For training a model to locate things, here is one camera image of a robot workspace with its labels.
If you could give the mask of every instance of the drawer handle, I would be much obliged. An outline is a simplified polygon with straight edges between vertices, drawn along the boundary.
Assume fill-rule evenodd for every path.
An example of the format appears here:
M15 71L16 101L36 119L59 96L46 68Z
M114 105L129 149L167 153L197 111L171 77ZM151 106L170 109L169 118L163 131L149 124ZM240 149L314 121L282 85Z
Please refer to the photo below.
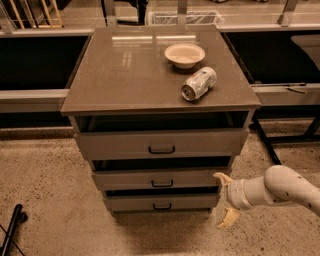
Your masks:
M156 211L168 211L172 207L172 204L170 203L168 207L158 207L156 204L153 204L153 209Z
M176 147L172 146L171 149L168 150L155 150L149 147L149 153L150 154L173 154L176 151Z
M170 181L170 184L156 184L153 180L151 181L151 185L154 188L170 188L173 186L173 180Z

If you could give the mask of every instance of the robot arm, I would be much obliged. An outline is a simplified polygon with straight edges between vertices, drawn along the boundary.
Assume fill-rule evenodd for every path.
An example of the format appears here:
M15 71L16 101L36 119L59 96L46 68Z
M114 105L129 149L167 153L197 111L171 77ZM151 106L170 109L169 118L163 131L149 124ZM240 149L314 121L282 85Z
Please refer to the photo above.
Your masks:
M219 225L231 226L239 216L239 210L257 205L284 206L297 203L320 216L320 189L312 185L289 167L275 165L264 176L245 180L232 180L223 173L215 173L227 187L227 200L231 208Z

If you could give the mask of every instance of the floor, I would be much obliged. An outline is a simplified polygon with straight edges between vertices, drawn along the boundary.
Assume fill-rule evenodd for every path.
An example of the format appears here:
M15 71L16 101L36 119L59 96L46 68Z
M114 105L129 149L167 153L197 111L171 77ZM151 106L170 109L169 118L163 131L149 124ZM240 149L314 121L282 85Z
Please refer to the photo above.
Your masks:
M301 133L309 121L264 122L268 135ZM276 147L284 165L320 187L320 143ZM272 165L254 130L232 165L231 177L253 178ZM320 218L303 208L259 206L217 229L212 213L112 216L70 128L0 130L0 223L7 228L21 203L29 216L15 238L25 255L317 255ZM0 241L4 233L0 232ZM11 255L20 255L14 249Z

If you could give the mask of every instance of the can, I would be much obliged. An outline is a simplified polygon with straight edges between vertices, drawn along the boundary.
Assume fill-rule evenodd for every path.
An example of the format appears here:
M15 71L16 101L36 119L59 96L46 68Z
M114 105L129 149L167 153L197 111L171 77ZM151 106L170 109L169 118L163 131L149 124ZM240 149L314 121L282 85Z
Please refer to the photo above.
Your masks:
M182 86L182 96L187 101L199 99L217 80L216 72L210 67L204 67L189 77Z

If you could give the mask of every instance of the white bowl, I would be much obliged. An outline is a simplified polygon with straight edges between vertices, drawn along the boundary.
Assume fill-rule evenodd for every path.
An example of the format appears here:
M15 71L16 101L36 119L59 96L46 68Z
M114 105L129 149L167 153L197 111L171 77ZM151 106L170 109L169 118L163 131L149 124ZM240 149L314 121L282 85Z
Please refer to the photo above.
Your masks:
M201 47L195 44L181 43L169 46L164 55L177 68L187 69L201 61L206 54Z

